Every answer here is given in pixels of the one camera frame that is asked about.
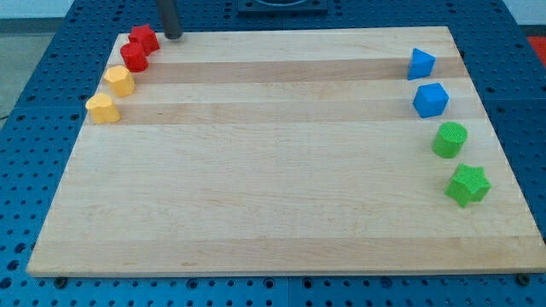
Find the blue table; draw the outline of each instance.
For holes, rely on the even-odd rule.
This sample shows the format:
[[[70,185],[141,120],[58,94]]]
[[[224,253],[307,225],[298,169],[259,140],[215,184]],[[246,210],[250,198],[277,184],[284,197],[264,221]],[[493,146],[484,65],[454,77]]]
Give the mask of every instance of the blue table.
[[[501,0],[328,0],[326,14],[237,14],[179,1],[185,31],[448,26],[543,236],[546,79]],[[154,2],[75,0],[0,133],[0,306],[546,305],[546,275],[34,279],[25,273],[49,204],[119,32]]]

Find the wood grain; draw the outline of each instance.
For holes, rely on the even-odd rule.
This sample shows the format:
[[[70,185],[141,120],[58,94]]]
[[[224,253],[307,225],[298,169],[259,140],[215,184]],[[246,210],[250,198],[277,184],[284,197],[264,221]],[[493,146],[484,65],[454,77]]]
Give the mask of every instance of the wood grain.
[[[86,119],[31,274],[546,269],[546,246],[447,28],[187,34],[162,40],[135,74],[135,93],[116,101],[118,123]],[[439,57],[432,77],[405,79],[413,47]],[[433,82],[450,103],[420,119],[413,96]],[[469,139],[441,159],[430,146],[448,120]],[[484,166],[493,185],[464,209],[443,194],[459,163]]]

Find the yellow pentagon block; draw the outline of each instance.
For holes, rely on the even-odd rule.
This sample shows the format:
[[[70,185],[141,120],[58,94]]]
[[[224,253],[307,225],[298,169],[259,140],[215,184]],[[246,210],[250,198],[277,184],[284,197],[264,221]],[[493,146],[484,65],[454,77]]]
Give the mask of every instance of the yellow pentagon block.
[[[85,108],[95,124],[115,123],[121,119],[118,108],[113,104],[112,97],[104,93],[96,93],[86,103]]]
[[[128,96],[135,90],[135,80],[131,72],[122,65],[108,68],[104,73],[104,79],[110,91],[117,97]]]

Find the blue cube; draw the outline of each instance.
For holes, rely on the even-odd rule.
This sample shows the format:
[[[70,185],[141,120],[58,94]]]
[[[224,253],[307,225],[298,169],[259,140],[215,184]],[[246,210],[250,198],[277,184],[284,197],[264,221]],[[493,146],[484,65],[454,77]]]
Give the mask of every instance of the blue cube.
[[[413,105],[422,118],[442,115],[450,97],[442,85],[427,84],[417,89]]]
[[[433,72],[436,58],[417,48],[413,49],[409,64],[408,80],[428,77]]]

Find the red block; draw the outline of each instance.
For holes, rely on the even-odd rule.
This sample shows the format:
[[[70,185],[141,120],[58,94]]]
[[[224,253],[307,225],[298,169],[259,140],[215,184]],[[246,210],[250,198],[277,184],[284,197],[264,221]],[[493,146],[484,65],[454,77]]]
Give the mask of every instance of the red block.
[[[129,34],[129,41],[131,43],[141,44],[146,55],[150,55],[152,51],[160,48],[155,32],[150,28],[149,24],[144,26],[133,26],[131,34]]]
[[[528,37],[529,43],[535,49],[540,61],[546,66],[546,38],[542,37]]]
[[[119,52],[130,72],[141,72],[148,68],[148,61],[141,44],[126,43]]]

